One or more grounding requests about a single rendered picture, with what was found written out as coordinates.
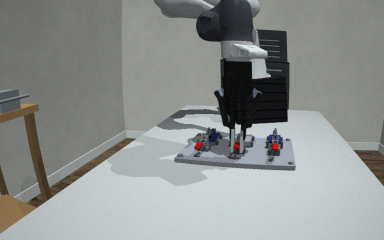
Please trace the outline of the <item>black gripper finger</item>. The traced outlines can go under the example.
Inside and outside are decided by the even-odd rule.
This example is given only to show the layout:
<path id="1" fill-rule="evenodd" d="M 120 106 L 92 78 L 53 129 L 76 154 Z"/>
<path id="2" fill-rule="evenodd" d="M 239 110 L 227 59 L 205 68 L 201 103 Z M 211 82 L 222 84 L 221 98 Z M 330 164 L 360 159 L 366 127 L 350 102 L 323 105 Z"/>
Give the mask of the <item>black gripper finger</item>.
<path id="1" fill-rule="evenodd" d="M 235 145 L 235 135 L 236 135 L 236 127 L 235 127 L 235 121 L 236 121 L 236 100 L 235 100 L 235 88 L 232 87 L 230 89 L 230 120 L 228 120 L 225 100 L 224 100 L 224 90 L 223 88 L 217 89 L 214 92 L 214 95 L 216 96 L 219 104 L 221 119 L 224 127 L 229 128 L 229 139 L 231 140 L 231 146 L 230 146 L 230 152 L 234 152 L 234 145 Z"/>
<path id="2" fill-rule="evenodd" d="M 255 117 L 255 112 L 258 104 L 258 100 L 262 96 L 262 93 L 260 91 L 257 91 L 255 88 L 253 89 L 253 104 L 250 112 L 250 117 L 249 121 L 246 123 L 246 100 L 245 100 L 245 89 L 241 88 L 240 89 L 240 106 L 241 106 L 241 128 L 240 128 L 240 148 L 239 148 L 239 153 L 243 153 L 244 150 L 244 141 L 246 138 L 246 129 L 251 128 L 254 117 Z"/>

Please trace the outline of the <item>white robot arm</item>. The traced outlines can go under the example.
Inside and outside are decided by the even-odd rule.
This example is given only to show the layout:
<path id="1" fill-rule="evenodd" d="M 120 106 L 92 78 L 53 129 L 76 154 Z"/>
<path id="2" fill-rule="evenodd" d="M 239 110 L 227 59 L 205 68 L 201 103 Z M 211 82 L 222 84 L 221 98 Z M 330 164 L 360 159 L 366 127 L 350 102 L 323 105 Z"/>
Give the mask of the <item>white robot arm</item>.
<path id="1" fill-rule="evenodd" d="M 271 77 L 267 73 L 268 52 L 260 48 L 253 18 L 260 11 L 258 0 L 154 0 L 169 18 L 197 19 L 200 38 L 220 42 L 221 58 L 252 62 L 252 79 Z"/>

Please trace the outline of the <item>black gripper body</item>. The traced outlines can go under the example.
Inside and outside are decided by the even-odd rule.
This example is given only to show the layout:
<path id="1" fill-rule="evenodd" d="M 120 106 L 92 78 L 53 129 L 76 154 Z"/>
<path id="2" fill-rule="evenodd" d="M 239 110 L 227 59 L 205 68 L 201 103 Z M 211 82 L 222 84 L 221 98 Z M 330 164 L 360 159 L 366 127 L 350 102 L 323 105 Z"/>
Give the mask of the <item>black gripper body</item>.
<path id="1" fill-rule="evenodd" d="M 223 90 L 231 98 L 231 88 L 235 88 L 235 101 L 241 100 L 240 89 L 245 90 L 245 100 L 254 90 L 252 82 L 252 61 L 223 61 Z"/>

